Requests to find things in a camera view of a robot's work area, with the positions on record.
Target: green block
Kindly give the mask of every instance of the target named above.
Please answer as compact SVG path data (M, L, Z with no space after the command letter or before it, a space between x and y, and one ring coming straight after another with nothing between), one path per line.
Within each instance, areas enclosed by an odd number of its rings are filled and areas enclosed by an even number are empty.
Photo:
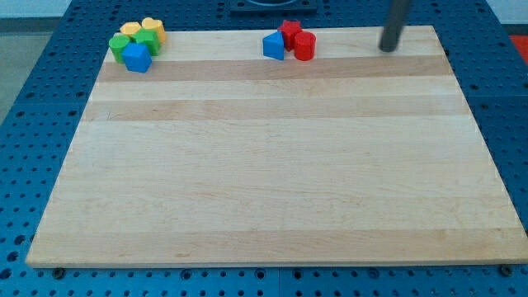
M116 35L108 41L108 46L112 54L114 54L115 61L119 64L124 64L123 56L121 53L125 47L130 43L130 38L127 35Z
M132 38L136 43L147 45L151 56L158 55L161 44L156 31L141 28Z

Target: blue pegboard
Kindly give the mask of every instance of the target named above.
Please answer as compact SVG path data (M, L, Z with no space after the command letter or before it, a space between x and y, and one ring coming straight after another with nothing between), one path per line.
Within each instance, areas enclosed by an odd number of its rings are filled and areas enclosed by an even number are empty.
M528 295L528 266L33 270L31 240L101 67L126 21L169 31L381 26L389 0L318 1L316 13L231 16L223 1L72 0L0 128L0 296L504 296ZM528 228L527 68L484 0L412 3L433 25L525 228Z

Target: block cluster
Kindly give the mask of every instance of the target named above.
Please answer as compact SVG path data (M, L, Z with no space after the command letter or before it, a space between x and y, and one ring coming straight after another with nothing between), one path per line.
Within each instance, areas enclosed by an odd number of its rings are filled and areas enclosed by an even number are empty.
M309 61L315 55L315 35L303 31L300 21L286 21L262 40L264 55L273 59L284 59L284 50L294 50L298 60Z
M146 73L167 39L162 21L146 17L141 25L137 21L125 23L120 32L108 42L115 61L125 64L129 71Z

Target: black metal rod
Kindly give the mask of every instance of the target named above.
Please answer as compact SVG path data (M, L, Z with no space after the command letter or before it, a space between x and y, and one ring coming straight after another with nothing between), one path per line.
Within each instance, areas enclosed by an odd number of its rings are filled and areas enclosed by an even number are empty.
M402 33L403 25L407 19L411 0L393 0L390 5L389 15L383 28L383 34L379 40L379 49L384 52L396 50L399 36Z

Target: blue cube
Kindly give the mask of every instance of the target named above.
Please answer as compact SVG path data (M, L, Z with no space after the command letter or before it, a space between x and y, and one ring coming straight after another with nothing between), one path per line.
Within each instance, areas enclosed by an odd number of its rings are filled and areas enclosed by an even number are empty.
M264 55L273 59L284 59L284 40L282 39L282 32L275 32L270 34L262 40L262 48Z
M149 70L152 58L147 45L130 42L121 53L129 71L146 73Z

